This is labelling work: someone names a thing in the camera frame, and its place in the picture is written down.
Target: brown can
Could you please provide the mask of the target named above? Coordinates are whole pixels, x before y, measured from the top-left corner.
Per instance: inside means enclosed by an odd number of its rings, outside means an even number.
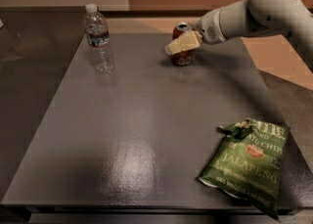
[[[187,22],[179,22],[176,24],[173,30],[173,40],[178,38],[184,32],[193,30],[193,26]],[[192,50],[183,51],[171,56],[172,63],[176,66],[186,66],[192,61]]]

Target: bottle label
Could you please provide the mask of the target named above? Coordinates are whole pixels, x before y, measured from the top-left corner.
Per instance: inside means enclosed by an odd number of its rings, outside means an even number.
[[[110,42],[109,32],[101,32],[101,33],[88,33],[86,32],[88,44],[93,47],[103,47]]]

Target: crumpled snack bag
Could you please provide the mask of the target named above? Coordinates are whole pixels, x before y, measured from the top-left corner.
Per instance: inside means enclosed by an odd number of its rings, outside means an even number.
[[[280,167],[289,129],[250,118],[220,129],[227,136],[200,180],[235,198],[248,200],[279,220],[276,207]]]

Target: water bottle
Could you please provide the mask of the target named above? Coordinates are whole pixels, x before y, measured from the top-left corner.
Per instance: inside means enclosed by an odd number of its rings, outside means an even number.
[[[99,73],[111,72],[114,70],[114,60],[107,21],[95,4],[86,5],[86,12],[83,25],[91,64]]]

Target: chip bag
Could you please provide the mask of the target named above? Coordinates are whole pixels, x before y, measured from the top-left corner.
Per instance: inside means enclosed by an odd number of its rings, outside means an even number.
[[[235,198],[248,200],[279,220],[276,207],[280,167],[289,129],[248,118],[220,130],[227,136],[200,180]]]

